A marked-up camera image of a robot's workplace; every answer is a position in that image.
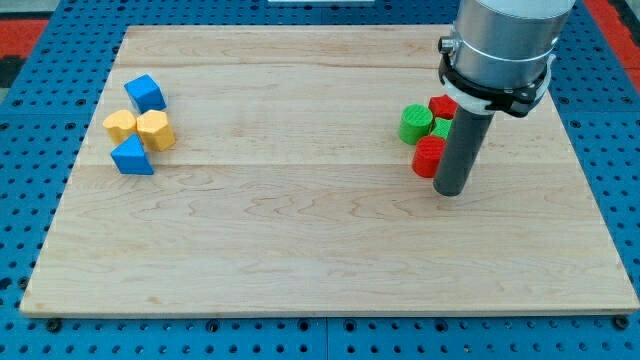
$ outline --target blue block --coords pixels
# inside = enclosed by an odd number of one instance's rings
[[[129,136],[112,152],[111,158],[122,174],[153,175],[153,168],[147,159],[138,134]]]
[[[148,110],[163,110],[167,107],[160,87],[151,76],[145,74],[124,84],[133,106],[143,114]]]

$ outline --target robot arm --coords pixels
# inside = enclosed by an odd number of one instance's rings
[[[461,0],[438,43],[439,75],[459,106],[434,187],[462,192],[496,111],[524,117],[551,79],[553,47],[575,0]]]

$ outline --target yellow hexagonal block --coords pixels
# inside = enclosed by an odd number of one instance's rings
[[[107,130],[111,141],[115,145],[120,145],[136,133],[136,117],[129,110],[119,110],[107,116],[102,126]]]
[[[149,110],[138,116],[138,134],[149,150],[164,151],[176,143],[164,111]]]

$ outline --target blue pegboard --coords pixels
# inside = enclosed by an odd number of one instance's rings
[[[458,0],[330,8],[281,8],[266,0],[63,0],[0,105],[0,358],[638,358],[638,314],[624,323],[612,317],[58,322],[19,313],[22,287],[128,25],[442,24],[453,21],[457,6]],[[556,53],[552,96],[638,291],[638,93],[582,4]]]

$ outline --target metal cylinder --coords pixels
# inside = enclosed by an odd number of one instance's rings
[[[435,190],[444,196],[462,192],[493,115],[478,115],[458,107],[436,177]]]
[[[482,86],[515,89],[531,84],[575,0],[462,0],[452,32],[453,67]]]

